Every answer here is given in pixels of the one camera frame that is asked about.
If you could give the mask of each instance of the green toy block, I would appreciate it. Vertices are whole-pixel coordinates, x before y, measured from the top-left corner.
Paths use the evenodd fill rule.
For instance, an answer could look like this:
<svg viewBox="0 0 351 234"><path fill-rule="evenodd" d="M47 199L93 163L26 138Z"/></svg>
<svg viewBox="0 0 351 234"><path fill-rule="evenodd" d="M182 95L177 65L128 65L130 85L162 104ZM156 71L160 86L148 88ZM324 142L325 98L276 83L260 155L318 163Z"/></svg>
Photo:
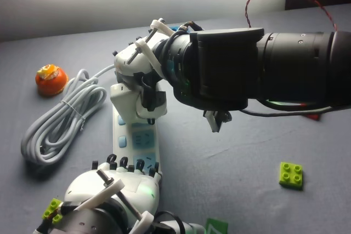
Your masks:
<svg viewBox="0 0 351 234"><path fill-rule="evenodd" d="M42 215L42 219L46 219L53 211L55 211L55 209L57 209L57 207L61 204L61 200L58 200L56 198L53 198L50 202L50 205L48 206L48 208L45 210L44 214ZM56 215L53 218L53 224L56 224L57 222L59 222L61 220L62 216L61 215Z"/></svg>
<svg viewBox="0 0 351 234"><path fill-rule="evenodd" d="M228 223L218 219L208 218L206 221L207 234L227 234Z"/></svg>
<svg viewBox="0 0 351 234"><path fill-rule="evenodd" d="M279 184L282 186L302 188L302 165L281 162Z"/></svg>

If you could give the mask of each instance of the orange toy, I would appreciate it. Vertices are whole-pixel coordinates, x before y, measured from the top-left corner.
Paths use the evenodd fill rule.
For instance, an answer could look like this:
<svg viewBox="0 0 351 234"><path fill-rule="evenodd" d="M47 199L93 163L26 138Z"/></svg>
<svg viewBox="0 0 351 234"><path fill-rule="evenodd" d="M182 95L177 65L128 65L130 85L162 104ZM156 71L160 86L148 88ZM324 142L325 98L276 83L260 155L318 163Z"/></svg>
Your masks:
<svg viewBox="0 0 351 234"><path fill-rule="evenodd" d="M35 82L40 94L53 96L64 90L68 82L68 76L61 68L49 64L37 71Z"/></svg>

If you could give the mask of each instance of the power outlet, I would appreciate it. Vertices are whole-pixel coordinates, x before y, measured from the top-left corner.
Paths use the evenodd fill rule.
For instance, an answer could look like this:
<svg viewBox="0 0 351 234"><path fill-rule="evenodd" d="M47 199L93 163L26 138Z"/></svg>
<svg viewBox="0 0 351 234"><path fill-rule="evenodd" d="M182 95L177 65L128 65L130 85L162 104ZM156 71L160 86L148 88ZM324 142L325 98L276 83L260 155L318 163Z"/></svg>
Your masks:
<svg viewBox="0 0 351 234"><path fill-rule="evenodd" d="M136 150L149 149L155 146L153 130L134 132L132 134L133 148Z"/></svg>
<svg viewBox="0 0 351 234"><path fill-rule="evenodd" d="M144 155L135 155L133 158L134 166L137 166L137 161L139 159L142 159L145 162L144 169L143 169L145 174L147 174L149 172L151 167L155 168L155 163L156 163L155 153L146 153Z"/></svg>

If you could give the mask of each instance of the gray table surface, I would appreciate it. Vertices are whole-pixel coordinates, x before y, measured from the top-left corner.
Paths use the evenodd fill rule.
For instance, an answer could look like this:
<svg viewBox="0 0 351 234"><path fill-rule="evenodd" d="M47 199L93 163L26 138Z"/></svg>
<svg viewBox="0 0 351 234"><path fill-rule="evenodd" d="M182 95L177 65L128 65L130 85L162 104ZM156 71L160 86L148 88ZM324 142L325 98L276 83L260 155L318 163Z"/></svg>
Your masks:
<svg viewBox="0 0 351 234"><path fill-rule="evenodd" d="M339 29L351 31L351 4L327 9ZM318 8L262 14L251 22L266 32L332 31ZM244 16L199 24L206 29L247 25ZM143 27L0 44L1 233L32 233L49 201L63 198L92 160L103 162L112 152L112 103L107 99L62 162L42 169L24 162L20 140L25 130L61 98L37 94L37 69L53 63L70 77L81 68L93 75L113 63L113 50L146 34ZM99 82L107 90L114 83L112 71ZM349 233L351 111L328 113L320 122L233 112L232 122L211 133L201 111L180 104L171 86L161 85L168 114L158 121L164 174L160 209L186 222L225 220L230 233ZM263 110L254 102L250 108ZM281 161L302 164L303 191L278 184Z"/></svg>

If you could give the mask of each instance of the white power strip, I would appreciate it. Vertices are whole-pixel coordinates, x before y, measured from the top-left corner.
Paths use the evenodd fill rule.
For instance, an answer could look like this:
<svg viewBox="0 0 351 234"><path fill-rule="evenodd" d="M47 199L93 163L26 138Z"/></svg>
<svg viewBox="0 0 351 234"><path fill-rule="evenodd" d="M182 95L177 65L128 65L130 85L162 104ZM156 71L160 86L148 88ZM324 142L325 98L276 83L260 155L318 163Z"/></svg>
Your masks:
<svg viewBox="0 0 351 234"><path fill-rule="evenodd" d="M113 153L117 156L117 164L122 157L128 157L128 165L136 168L137 160L145 162L143 172L149 173L159 163L158 173L161 174L160 149L158 146L157 126L145 123L127 124L113 107Z"/></svg>

